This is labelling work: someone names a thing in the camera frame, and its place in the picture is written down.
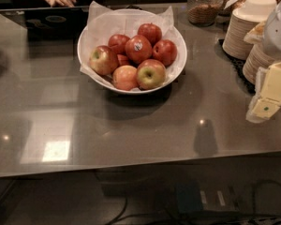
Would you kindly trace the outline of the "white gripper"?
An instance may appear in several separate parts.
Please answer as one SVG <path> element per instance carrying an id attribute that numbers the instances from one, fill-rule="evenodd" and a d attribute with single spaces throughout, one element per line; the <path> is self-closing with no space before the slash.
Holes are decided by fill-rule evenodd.
<path id="1" fill-rule="evenodd" d="M 244 36 L 244 42 L 249 44 L 259 44 L 261 41 L 266 54 L 281 60 L 281 1 L 267 22 L 258 23 Z M 281 108 L 281 62 L 259 68 L 255 91 L 246 119 L 252 123 L 262 123 L 270 120 Z"/>

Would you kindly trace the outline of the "person's left hand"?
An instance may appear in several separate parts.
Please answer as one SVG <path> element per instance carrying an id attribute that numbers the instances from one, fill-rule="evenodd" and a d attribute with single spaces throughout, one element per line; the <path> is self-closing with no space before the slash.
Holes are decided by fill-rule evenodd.
<path id="1" fill-rule="evenodd" d="M 51 7 L 73 8 L 75 4 L 76 0 L 49 0 Z"/>

